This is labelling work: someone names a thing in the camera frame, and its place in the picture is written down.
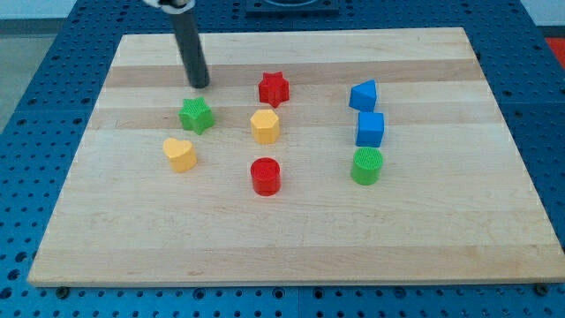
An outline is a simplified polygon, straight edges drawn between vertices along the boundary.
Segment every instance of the red cylinder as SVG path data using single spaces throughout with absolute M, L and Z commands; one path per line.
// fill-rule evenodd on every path
M 273 195 L 281 189 L 281 167 L 273 158 L 255 160 L 251 165 L 251 178 L 258 195 Z

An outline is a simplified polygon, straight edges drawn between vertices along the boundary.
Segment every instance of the red star block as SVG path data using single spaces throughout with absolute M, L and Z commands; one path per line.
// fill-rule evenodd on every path
M 283 77 L 283 72 L 263 73 L 259 83 L 259 101 L 268 102 L 273 108 L 290 98 L 289 82 Z

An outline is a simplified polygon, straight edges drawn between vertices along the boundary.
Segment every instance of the toy block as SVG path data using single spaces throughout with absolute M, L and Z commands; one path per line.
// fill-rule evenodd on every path
M 258 195 L 269 196 L 281 189 L 281 167 L 273 158 L 259 158 L 251 165 L 253 190 Z
M 357 122 L 358 147 L 380 147 L 385 132 L 385 117 L 382 113 L 359 112 Z
M 198 135 L 201 135 L 207 128 L 214 125 L 212 110 L 206 105 L 204 97 L 185 99 L 183 108 L 178 112 L 178 116 L 183 129 L 192 130 Z
M 379 149 L 363 147 L 357 149 L 353 156 L 351 178 L 362 186 L 377 182 L 383 159 Z
M 273 110 L 257 110 L 251 117 L 251 130 L 259 144 L 275 143 L 281 134 L 279 117 Z
M 169 158 L 170 167 L 175 172 L 185 172 L 197 163 L 196 151 L 189 140 L 168 138 L 162 143 L 162 151 Z
M 263 80 L 259 83 L 259 101 L 267 102 L 273 108 L 277 108 L 281 102 L 286 102 L 289 99 L 289 82 L 283 77 L 283 73 L 264 72 Z
M 350 107 L 360 111 L 372 112 L 378 98 L 377 82 L 371 79 L 351 88 Z

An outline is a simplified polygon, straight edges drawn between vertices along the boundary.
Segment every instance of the green cylinder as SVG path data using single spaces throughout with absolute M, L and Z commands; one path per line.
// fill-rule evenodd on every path
M 359 148 L 353 156 L 351 177 L 362 186 L 372 185 L 379 179 L 382 163 L 382 154 L 379 149 L 370 147 Z

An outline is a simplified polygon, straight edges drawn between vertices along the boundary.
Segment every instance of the yellow heart block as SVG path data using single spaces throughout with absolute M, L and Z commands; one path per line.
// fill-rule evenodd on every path
M 188 171 L 196 165 L 196 151 L 189 140 L 168 138 L 162 143 L 162 151 L 169 158 L 170 167 L 175 172 Z

